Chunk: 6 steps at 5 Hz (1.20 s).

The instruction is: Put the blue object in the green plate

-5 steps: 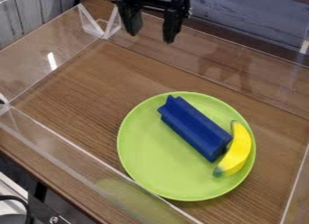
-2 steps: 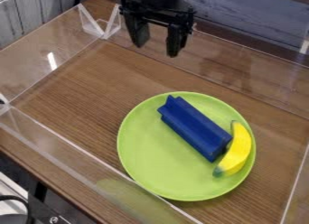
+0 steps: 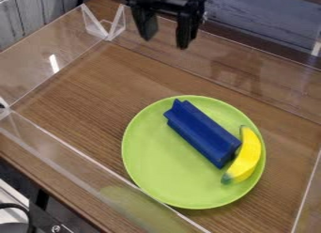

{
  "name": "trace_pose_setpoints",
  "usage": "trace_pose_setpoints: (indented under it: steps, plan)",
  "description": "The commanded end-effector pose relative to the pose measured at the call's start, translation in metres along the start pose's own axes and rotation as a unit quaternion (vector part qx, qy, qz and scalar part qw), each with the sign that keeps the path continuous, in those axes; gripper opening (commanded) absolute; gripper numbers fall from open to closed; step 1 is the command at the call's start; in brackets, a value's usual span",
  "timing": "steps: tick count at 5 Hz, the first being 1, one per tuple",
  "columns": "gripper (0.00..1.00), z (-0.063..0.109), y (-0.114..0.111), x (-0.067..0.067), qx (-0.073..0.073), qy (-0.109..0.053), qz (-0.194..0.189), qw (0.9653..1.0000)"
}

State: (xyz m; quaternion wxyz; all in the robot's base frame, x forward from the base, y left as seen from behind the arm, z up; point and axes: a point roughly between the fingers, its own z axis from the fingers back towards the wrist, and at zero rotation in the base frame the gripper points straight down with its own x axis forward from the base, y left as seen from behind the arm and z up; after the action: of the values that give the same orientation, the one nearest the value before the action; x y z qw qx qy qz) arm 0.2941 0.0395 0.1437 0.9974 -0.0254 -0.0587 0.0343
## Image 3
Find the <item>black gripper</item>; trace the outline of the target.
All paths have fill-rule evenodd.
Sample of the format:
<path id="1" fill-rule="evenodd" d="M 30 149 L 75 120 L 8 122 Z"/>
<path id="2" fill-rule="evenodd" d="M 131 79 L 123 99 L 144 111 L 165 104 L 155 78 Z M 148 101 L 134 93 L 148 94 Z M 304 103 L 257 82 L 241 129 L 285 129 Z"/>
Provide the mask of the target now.
<path id="1" fill-rule="evenodd" d="M 157 13 L 177 18 L 176 42 L 181 50 L 188 48 L 197 37 L 200 24 L 204 22 L 207 0 L 127 0 L 139 34 L 151 40 L 159 32 Z"/>

